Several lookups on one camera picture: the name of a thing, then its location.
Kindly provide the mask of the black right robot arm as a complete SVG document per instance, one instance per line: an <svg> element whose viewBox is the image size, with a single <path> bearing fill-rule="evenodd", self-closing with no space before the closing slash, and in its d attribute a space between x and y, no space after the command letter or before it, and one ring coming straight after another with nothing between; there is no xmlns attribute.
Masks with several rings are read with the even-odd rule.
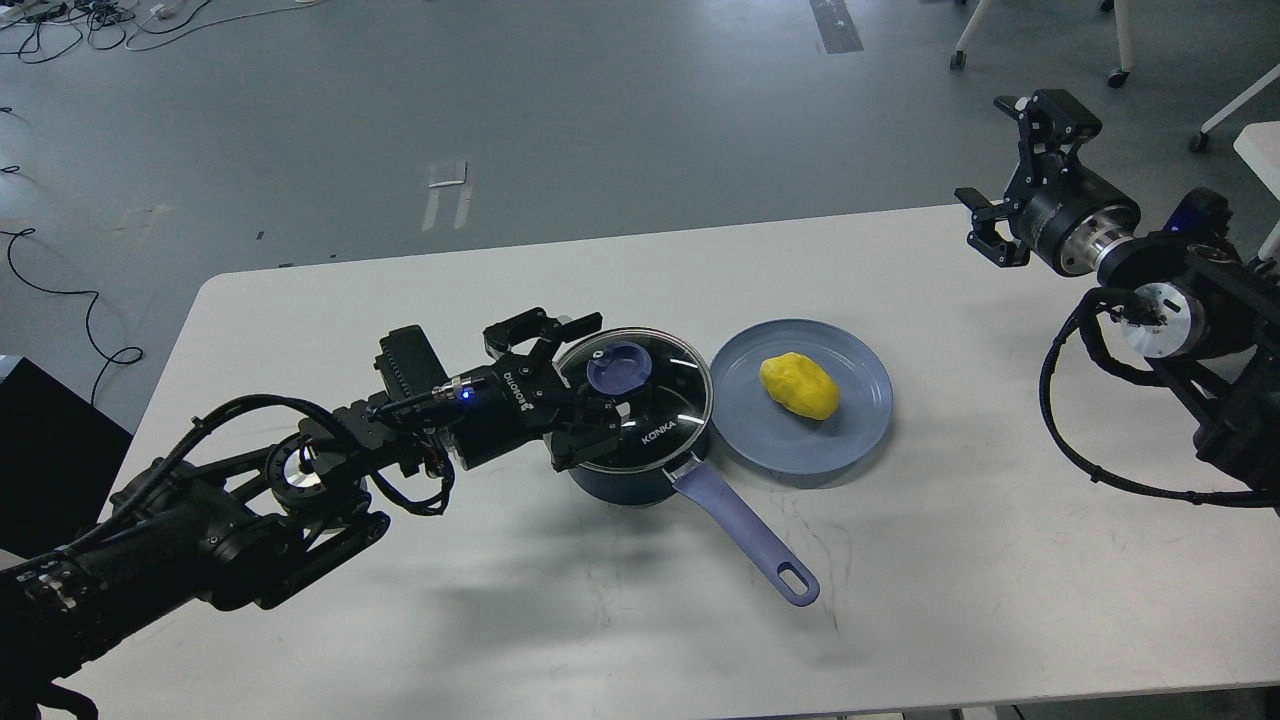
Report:
<svg viewBox="0 0 1280 720"><path fill-rule="evenodd" d="M998 96L1018 128L1018 164L996 200L955 190L966 243L1000 268L1038 258L1061 277L1091 275L1051 341L1038 378L1039 413L1064 457L1096 484L1196 506L1277 509L1277 277L1230 241L1228 200L1189 191L1158 231L1140 236L1138 204L1079 159L1101 119L1062 88ZM1196 419L1196 456L1240 491L1164 489L1092 462L1064 438L1052 382L1066 342L1132 386L1169 389Z"/></svg>

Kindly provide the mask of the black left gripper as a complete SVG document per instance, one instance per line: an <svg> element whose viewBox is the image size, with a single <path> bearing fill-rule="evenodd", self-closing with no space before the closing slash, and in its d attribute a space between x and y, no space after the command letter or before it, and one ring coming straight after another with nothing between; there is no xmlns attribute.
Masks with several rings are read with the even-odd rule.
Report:
<svg viewBox="0 0 1280 720"><path fill-rule="evenodd" d="M440 446L463 469L475 469L548 433L548 454L556 471L594 461L618 447L622 415L617 398L571 395L553 357L561 345L571 345L602 331L603 315L549 316L544 307L489 325L483 331L490 365L448 379L440 387L461 415L440 432ZM509 354L535 340L530 355Z"/></svg>

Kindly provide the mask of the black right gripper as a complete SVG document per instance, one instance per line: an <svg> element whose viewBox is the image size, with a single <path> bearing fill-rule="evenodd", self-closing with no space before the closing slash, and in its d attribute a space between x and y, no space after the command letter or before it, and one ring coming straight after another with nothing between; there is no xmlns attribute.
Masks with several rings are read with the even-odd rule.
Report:
<svg viewBox="0 0 1280 720"><path fill-rule="evenodd" d="M1000 268L1025 266L1030 251L1064 277L1097 270L1110 246L1133 237L1140 220L1137 201L1092 169L1079 167L1080 149L1096 138L1102 120L1064 88L1029 96L1002 95L993 106L1018 124L1018 164L1011 191L1036 192L1025 201L992 204L979 190L957 187L969 211L966 243ZM1018 241L1000 222L1018 215Z"/></svg>

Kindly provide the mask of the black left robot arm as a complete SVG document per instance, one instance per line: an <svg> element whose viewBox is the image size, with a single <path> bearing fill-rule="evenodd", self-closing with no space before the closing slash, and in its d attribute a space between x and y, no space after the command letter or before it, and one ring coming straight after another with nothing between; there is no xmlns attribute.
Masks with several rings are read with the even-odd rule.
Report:
<svg viewBox="0 0 1280 720"><path fill-rule="evenodd" d="M458 468L544 438L556 470L608 454L620 442L614 401L572 387L554 364L602 325L598 313L566 320L532 307L489 325L490 363L458 375L407 325L381 338L384 388L366 400L326 410L244 395L195 418L110 498L105 520L3 570L3 716L97 717L59 680L192 600L279 606L384 537L390 519L374 493L436 518Z"/></svg>

